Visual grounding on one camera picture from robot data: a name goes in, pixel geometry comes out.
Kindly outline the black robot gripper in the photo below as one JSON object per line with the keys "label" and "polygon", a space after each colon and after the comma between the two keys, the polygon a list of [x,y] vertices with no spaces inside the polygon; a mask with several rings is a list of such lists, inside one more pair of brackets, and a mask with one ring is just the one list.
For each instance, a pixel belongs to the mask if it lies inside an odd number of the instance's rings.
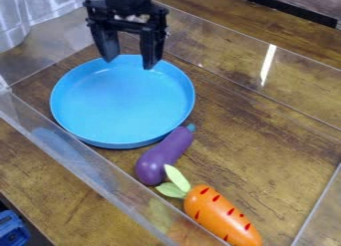
{"label": "black robot gripper", "polygon": [[169,10],[152,0],[86,0],[99,53],[107,63],[120,54],[118,32],[140,33],[143,67],[150,70],[163,57]]}

